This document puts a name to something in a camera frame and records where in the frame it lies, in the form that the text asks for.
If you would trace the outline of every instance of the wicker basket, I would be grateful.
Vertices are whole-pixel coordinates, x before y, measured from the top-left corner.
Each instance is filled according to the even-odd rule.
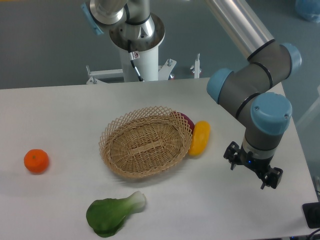
[[[116,174],[144,178],[179,163],[191,140],[188,121],[180,113],[148,107],[109,123],[100,137],[100,155]]]

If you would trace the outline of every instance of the yellow bell pepper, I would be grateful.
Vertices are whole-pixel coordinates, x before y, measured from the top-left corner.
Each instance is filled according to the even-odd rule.
[[[210,124],[207,121],[199,121],[195,124],[191,146],[188,154],[191,156],[200,155],[206,148],[210,135]]]

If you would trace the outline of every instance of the cable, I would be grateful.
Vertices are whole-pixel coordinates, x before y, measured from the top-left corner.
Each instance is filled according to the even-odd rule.
[[[131,51],[131,41],[128,40],[128,53],[131,53],[131,52],[132,52],[132,51]],[[134,61],[133,61],[133,60],[130,60],[130,63],[131,63],[132,67],[133,67],[134,70],[135,70],[135,73],[136,73],[136,75],[137,75],[137,77],[138,77],[138,79],[139,79],[139,82],[144,82],[145,80],[141,77],[140,72],[138,71],[138,68],[135,66]]]
[[[310,240],[313,237],[313,235],[315,235],[319,231],[320,231],[320,228],[312,232],[305,240]]]

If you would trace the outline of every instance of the white vegetable stem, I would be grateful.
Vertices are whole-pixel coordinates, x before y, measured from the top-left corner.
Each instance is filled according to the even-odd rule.
[[[146,196],[140,191],[136,191],[127,197],[127,203],[134,211],[142,209],[146,205],[146,201]]]

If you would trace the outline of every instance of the white table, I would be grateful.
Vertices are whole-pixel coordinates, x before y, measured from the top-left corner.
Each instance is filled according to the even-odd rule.
[[[223,154],[241,144],[245,128],[207,94],[208,79],[0,90],[0,239],[95,240],[86,211],[97,199],[140,190],[147,207],[112,239],[249,240],[299,236],[307,227],[302,204],[316,202],[306,160],[291,121],[272,167],[283,169],[277,189]],[[279,84],[274,88],[284,93]],[[166,106],[206,120],[204,154],[145,180],[128,181],[101,160],[98,142],[109,122],[130,111]],[[30,149],[50,157],[48,171],[30,174]]]

